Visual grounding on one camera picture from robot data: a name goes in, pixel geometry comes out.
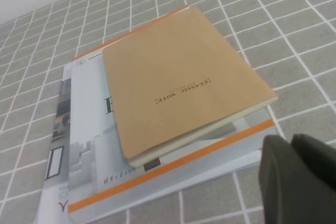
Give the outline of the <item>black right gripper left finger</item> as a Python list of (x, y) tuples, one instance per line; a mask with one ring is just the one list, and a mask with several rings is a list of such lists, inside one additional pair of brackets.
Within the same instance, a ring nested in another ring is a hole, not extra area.
[(335, 223), (335, 182), (323, 182), (279, 135), (264, 138), (259, 185), (265, 223)]

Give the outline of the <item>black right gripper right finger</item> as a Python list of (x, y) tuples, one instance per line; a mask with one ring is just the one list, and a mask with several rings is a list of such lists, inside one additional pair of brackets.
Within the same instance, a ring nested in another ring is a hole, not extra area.
[(295, 134), (291, 146), (308, 169), (323, 182), (335, 182), (335, 149), (305, 134)]

